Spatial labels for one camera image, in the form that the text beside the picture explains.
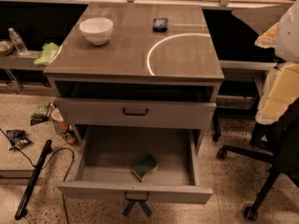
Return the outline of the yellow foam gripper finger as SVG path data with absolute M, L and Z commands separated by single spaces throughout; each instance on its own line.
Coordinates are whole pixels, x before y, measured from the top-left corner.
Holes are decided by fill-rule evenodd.
M 267 73 L 255 120 L 262 125 L 273 124 L 298 97 L 299 63 L 278 64 Z
M 254 45 L 263 49 L 274 48 L 277 43 L 277 28 L 278 23 L 271 26 L 255 40 Z

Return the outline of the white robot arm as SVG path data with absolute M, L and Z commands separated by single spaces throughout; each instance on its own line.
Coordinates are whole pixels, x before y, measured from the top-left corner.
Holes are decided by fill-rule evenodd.
M 260 35 L 257 47 L 273 48 L 282 59 L 271 68 L 263 86 L 255 119 L 263 125 L 273 124 L 299 97 L 299 0 L 296 0 L 279 22 Z

